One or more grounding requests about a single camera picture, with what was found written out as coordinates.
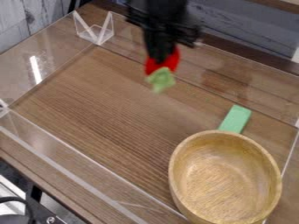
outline bowl rim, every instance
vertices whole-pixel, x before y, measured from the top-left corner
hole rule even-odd
[[[272,200],[272,203],[270,204],[270,206],[264,209],[264,212],[258,213],[256,216],[252,216],[251,218],[246,218],[243,220],[234,220],[234,221],[227,221],[227,220],[215,220],[211,219],[209,217],[207,217],[207,215],[197,215],[189,208],[188,208],[188,204],[185,203],[185,201],[181,200],[181,195],[179,195],[179,189],[177,189],[177,185],[173,181],[173,164],[175,164],[175,159],[176,159],[176,155],[179,154],[179,152],[184,149],[184,145],[195,138],[209,135],[209,134],[223,134],[223,135],[230,135],[234,137],[238,137],[246,141],[248,141],[250,143],[252,143],[256,146],[256,149],[259,149],[259,151],[263,153],[263,155],[266,156],[274,171],[275,171],[275,197]],[[171,187],[171,192],[175,194],[175,197],[177,198],[177,200],[180,201],[181,205],[184,206],[184,208],[188,210],[188,212],[196,216],[197,218],[203,219],[204,221],[209,222],[209,224],[255,224],[259,221],[263,221],[267,216],[272,213],[278,201],[280,199],[282,196],[282,191],[283,191],[283,181],[282,181],[282,175],[280,175],[280,170],[276,164],[275,159],[272,158],[271,154],[268,153],[268,151],[266,150],[266,148],[251,138],[235,133],[235,132],[230,132],[230,131],[223,131],[223,130],[205,130],[203,132],[199,132],[191,136],[188,136],[176,146],[173,152],[172,152],[172,156],[171,156],[171,161],[169,161],[169,165],[168,165],[168,182],[169,182],[169,187]]]

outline green block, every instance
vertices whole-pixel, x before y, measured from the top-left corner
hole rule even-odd
[[[153,92],[160,94],[167,88],[175,85],[173,74],[168,67],[157,69],[145,81],[153,85]]]
[[[240,134],[248,123],[250,117],[251,110],[234,105],[219,126],[219,130],[226,130]]]

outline wooden bowl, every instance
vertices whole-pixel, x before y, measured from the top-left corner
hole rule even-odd
[[[276,161],[240,134],[214,130],[189,136],[168,172],[173,202],[193,223],[262,223],[280,198]]]

